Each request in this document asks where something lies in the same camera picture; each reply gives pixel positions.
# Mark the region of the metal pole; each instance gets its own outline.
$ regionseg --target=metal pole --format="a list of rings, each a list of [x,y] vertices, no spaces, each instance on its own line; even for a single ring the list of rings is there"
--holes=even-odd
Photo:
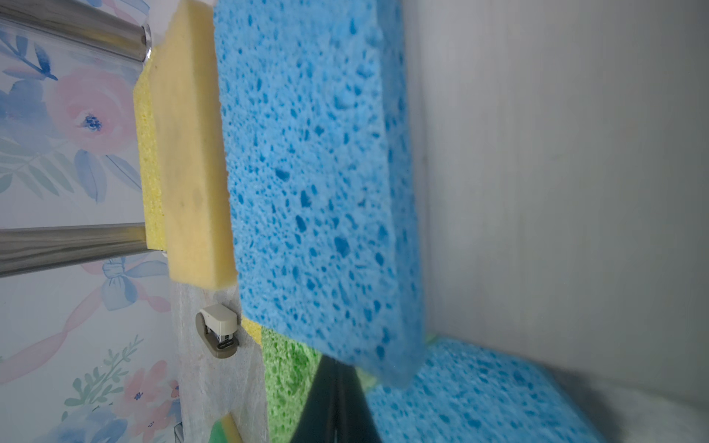
[[[74,0],[0,0],[0,18],[143,62],[150,31]]]
[[[0,230],[0,277],[146,251],[143,223]]]

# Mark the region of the gray panel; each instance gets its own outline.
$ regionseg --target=gray panel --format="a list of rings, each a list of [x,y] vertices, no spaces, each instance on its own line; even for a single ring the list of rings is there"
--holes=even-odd
[[[709,7],[406,2],[436,332],[709,403]]]

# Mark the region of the blue sponge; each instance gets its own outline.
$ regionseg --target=blue sponge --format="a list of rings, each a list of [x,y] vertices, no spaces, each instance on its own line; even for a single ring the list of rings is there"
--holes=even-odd
[[[367,403],[384,443],[603,442],[556,383],[521,359],[440,340],[404,390]]]
[[[220,0],[244,314],[401,385],[424,356],[396,0]]]

